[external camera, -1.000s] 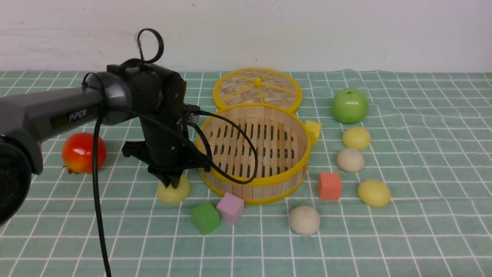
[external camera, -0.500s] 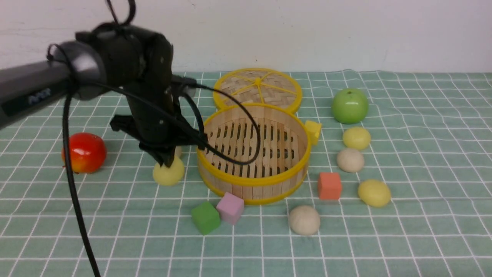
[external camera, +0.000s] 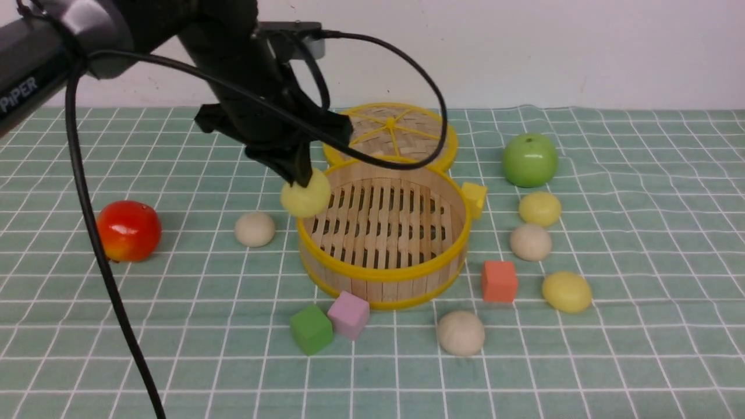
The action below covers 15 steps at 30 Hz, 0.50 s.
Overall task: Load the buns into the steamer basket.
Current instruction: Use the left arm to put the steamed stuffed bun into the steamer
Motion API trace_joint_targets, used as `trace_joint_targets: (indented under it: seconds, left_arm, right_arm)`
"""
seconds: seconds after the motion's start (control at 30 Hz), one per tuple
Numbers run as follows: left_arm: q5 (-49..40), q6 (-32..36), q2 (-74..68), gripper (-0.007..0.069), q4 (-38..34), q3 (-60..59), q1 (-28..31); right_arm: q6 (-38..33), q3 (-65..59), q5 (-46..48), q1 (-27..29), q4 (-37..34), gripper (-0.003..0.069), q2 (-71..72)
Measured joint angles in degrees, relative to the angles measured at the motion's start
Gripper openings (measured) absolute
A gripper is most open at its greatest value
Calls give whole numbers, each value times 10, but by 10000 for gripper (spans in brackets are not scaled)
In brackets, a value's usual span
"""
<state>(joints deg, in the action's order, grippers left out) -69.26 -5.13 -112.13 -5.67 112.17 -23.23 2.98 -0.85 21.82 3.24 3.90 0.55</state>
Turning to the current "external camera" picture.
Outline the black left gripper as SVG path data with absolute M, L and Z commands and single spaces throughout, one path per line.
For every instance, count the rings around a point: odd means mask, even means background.
M 269 111 L 269 105 L 349 145 L 352 122 L 331 111 L 317 59 L 276 59 L 268 40 L 258 33 L 258 23 L 188 23 L 179 29 L 178 39 L 197 69 L 254 95 L 250 99 L 234 88 L 210 83 L 218 103 L 205 107 L 207 117 L 215 119 L 207 130 L 242 141 L 247 158 L 285 182 L 308 187 L 313 165 L 305 141 L 311 136 Z

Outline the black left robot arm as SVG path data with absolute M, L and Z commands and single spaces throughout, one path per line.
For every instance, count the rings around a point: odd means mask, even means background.
M 266 29 L 291 22 L 258 22 L 256 1 L 42 1 L 34 16 L 2 26 L 2 134 L 57 93 L 69 72 L 93 51 L 148 55 L 177 37 L 200 71 L 226 80 L 348 145 L 348 116 L 325 111 L 301 91 Z M 288 183 L 307 186 L 312 137 L 265 107 L 210 83 L 218 99 L 194 118 L 203 133 L 220 133 Z

